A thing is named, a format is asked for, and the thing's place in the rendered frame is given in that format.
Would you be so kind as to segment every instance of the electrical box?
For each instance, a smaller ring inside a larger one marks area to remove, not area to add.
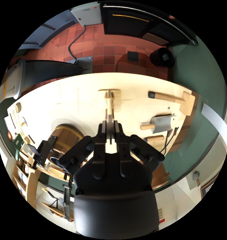
[[[79,5],[71,10],[82,27],[102,24],[102,16],[100,10],[100,3],[90,2],[87,4]]]

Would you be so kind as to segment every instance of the black trash can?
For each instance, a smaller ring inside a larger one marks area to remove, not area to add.
[[[150,61],[157,67],[172,68],[175,64],[175,59],[172,53],[166,48],[159,48],[152,52],[149,56]]]

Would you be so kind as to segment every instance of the small wooden bowl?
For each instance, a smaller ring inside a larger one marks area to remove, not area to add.
[[[10,141],[12,142],[13,137],[12,137],[12,135],[11,135],[11,133],[9,131],[7,132],[7,135],[8,135],[8,138],[10,139]]]

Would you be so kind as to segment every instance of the plastic container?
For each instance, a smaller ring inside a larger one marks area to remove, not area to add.
[[[175,59],[172,53],[166,48],[159,48],[149,56],[150,61],[157,67],[172,68],[175,65]]]

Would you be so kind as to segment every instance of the paper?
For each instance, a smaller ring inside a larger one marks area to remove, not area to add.
[[[227,146],[227,124],[224,120],[207,104],[203,104],[202,114],[217,129]]]

